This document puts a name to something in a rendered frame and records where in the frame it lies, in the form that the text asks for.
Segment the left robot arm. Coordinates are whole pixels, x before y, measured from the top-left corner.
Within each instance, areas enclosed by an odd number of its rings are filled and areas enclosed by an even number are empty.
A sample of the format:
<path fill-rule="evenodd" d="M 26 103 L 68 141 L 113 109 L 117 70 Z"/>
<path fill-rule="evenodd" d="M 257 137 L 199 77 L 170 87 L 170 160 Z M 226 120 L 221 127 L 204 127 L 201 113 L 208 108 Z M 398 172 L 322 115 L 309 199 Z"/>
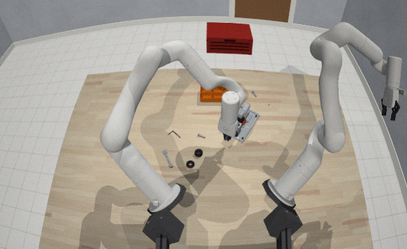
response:
<path fill-rule="evenodd" d="M 158 212 L 171 204 L 179 195 L 180 186 L 168 185 L 129 141 L 128 136 L 135 111 L 156 71 L 174 61 L 179 61 L 204 90 L 210 91 L 217 86 L 228 90 L 222 95 L 220 113 L 225 124 L 232 125 L 238 117 L 244 116 L 244 112 L 239 110 L 246 100 L 244 90 L 233 79 L 217 76 L 187 42 L 170 41 L 159 47 L 148 46 L 144 49 L 100 133 L 100 142 L 121 170 L 150 200 L 151 212 Z"/>

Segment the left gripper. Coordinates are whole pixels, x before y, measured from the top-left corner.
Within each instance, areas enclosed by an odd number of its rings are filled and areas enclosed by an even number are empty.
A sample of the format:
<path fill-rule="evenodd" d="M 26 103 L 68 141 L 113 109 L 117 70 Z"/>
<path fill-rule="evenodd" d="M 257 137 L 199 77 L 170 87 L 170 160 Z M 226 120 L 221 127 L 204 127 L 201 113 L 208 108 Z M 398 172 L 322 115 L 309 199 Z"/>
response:
<path fill-rule="evenodd" d="M 223 133 L 223 137 L 225 139 L 226 135 L 227 141 L 231 140 L 231 137 L 238 136 L 238 120 L 234 124 L 225 124 L 220 117 L 218 122 L 218 130 Z"/>

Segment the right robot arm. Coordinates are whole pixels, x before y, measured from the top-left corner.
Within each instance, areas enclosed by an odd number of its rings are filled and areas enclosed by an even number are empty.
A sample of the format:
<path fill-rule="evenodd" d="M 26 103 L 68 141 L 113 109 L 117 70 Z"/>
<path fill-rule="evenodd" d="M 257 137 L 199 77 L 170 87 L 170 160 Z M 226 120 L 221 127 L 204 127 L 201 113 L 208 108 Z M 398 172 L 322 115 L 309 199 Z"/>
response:
<path fill-rule="evenodd" d="M 311 43 L 310 52 L 322 63 L 319 96 L 323 119 L 313 126 L 305 149 L 284 175 L 278 181 L 267 182 L 273 194 L 288 206 L 295 205 L 294 195 L 321 166 L 324 149 L 337 153 L 345 145 L 346 133 L 339 105 L 338 81 L 342 67 L 340 47 L 346 44 L 359 51 L 377 71 L 386 75 L 387 87 L 398 89 L 401 95 L 407 94 L 407 91 L 399 88 L 402 59 L 388 56 L 388 61 L 385 61 L 380 47 L 354 26 L 341 22 L 319 35 Z"/>

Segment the orange parts tray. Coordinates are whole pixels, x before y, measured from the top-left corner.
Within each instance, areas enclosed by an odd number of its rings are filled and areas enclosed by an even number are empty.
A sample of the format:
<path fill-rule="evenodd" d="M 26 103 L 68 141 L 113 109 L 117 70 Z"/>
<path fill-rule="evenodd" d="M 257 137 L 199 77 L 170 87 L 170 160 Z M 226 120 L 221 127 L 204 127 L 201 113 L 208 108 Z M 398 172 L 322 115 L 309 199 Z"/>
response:
<path fill-rule="evenodd" d="M 200 101 L 201 102 L 222 102 L 222 95 L 228 90 L 222 86 L 206 91 L 200 86 Z"/>

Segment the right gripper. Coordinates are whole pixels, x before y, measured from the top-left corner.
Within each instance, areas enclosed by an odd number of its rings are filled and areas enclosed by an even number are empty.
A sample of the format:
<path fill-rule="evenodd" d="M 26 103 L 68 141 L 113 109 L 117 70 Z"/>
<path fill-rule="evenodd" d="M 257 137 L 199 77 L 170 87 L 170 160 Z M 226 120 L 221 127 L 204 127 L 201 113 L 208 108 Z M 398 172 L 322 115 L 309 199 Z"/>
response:
<path fill-rule="evenodd" d="M 390 87 L 385 87 L 384 90 L 384 96 L 381 99 L 381 104 L 382 104 L 382 116 L 386 116 L 387 108 L 389 107 L 392 109 L 392 114 L 391 114 L 391 119 L 394 120 L 396 118 L 396 113 L 399 111 L 400 106 L 398 104 L 399 100 L 399 90 L 398 89 L 393 89 Z"/>

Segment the black rubber ring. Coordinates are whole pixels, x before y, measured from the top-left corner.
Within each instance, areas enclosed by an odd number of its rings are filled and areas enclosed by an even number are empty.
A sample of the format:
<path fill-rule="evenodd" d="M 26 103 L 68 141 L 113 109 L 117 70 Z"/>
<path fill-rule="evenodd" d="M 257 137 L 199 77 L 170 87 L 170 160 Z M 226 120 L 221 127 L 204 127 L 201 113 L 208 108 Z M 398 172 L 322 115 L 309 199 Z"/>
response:
<path fill-rule="evenodd" d="M 198 153 L 199 153 L 199 154 L 198 154 Z M 195 156 L 201 157 L 201 156 L 202 156 L 202 150 L 201 150 L 201 149 L 195 150 Z"/>

